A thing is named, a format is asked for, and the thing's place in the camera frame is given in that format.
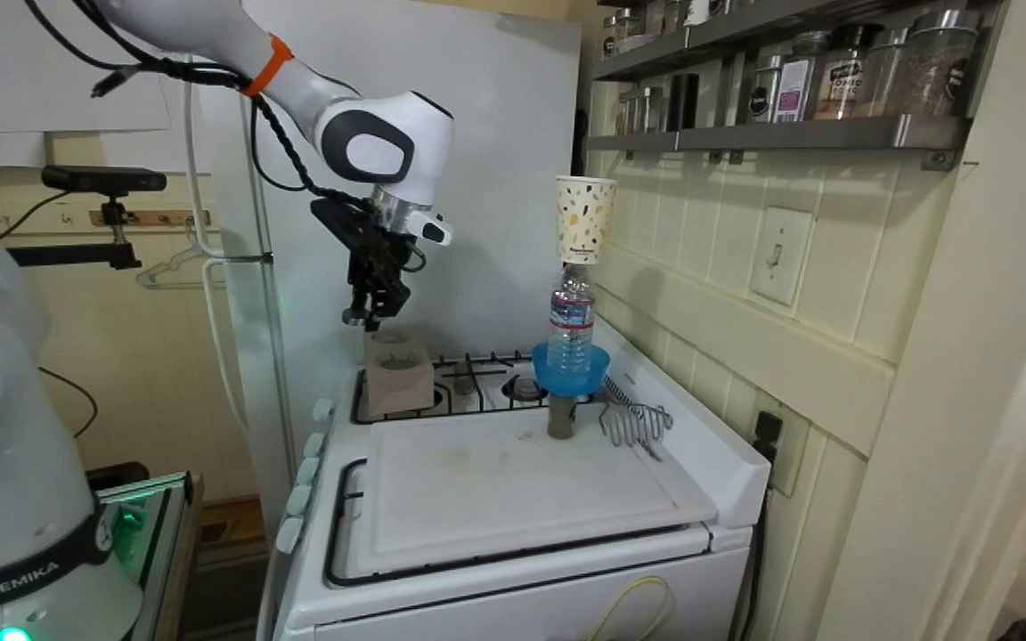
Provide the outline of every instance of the metal shelf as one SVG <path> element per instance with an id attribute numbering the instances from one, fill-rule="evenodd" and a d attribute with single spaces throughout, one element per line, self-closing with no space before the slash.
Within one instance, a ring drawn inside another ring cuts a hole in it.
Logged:
<path id="1" fill-rule="evenodd" d="M 627 152 L 766 150 L 924 150 L 925 169 L 951 169 L 964 147 L 972 118 L 895 115 L 775 125 L 707 126 L 679 133 L 599 135 L 590 150 Z"/>
<path id="2" fill-rule="evenodd" d="M 595 80 L 636 81 L 787 40 L 795 33 L 875 16 L 924 0 L 756 0 L 593 66 Z"/>

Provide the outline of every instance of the oven door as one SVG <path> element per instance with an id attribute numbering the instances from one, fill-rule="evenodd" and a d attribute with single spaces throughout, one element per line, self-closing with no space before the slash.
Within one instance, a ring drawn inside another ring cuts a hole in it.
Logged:
<path id="1" fill-rule="evenodd" d="M 406 638 L 443 641 L 578 641 L 639 638 L 672 608 L 653 638 L 725 641 L 746 567 L 748 549 L 710 553 L 597 573 L 570 580 L 480 594 L 443 604 L 424 605 L 371 617 L 321 625 L 317 641 L 366 641 Z M 659 580 L 633 584 L 647 577 Z"/>

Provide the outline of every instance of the yellow cable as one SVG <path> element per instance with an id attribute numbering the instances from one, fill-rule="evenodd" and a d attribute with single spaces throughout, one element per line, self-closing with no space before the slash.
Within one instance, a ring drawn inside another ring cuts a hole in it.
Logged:
<path id="1" fill-rule="evenodd" d="M 660 601 L 659 608 L 656 609 L 656 616 L 652 617 L 652 623 L 647 625 L 647 628 L 644 628 L 643 632 L 639 634 L 639 638 L 636 641 L 646 641 L 652 634 L 655 634 L 656 631 L 663 628 L 664 624 L 667 624 L 667 619 L 669 619 L 669 617 L 672 616 L 672 612 L 675 611 L 675 594 L 672 593 L 671 586 L 668 585 L 667 580 L 665 580 L 662 576 L 644 576 L 644 578 L 632 580 L 631 585 L 624 588 L 623 592 L 617 594 L 616 599 L 611 600 L 611 605 L 604 610 L 603 615 L 601 615 L 599 620 L 596 622 L 596 628 L 591 630 L 591 634 L 588 636 L 586 641 L 596 641 L 596 637 L 599 632 L 601 632 L 604 625 L 607 624 L 607 619 L 610 619 L 611 612 L 615 612 L 616 608 L 619 607 L 620 601 L 623 601 L 624 597 L 627 597 L 632 590 L 639 588 L 640 585 L 659 585 L 659 587 L 664 590 L 664 599 Z"/>

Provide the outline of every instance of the blue funnel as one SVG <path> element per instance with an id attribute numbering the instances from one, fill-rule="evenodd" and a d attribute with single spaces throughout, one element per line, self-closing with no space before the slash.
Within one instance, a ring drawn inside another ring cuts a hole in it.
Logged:
<path id="1" fill-rule="evenodd" d="M 537 382 L 549 390 L 549 394 L 567 398 L 591 396 L 599 389 L 611 361 L 601 348 L 590 346 L 591 367 L 583 374 L 559 372 L 549 366 L 549 344 L 532 348 L 532 368 L 537 370 Z"/>

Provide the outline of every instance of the green light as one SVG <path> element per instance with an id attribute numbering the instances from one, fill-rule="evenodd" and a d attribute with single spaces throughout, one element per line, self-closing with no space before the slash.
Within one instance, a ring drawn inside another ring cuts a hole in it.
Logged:
<path id="1" fill-rule="evenodd" d="M 5 628 L 0 632 L 0 641 L 30 641 L 30 634 L 17 628 Z"/>

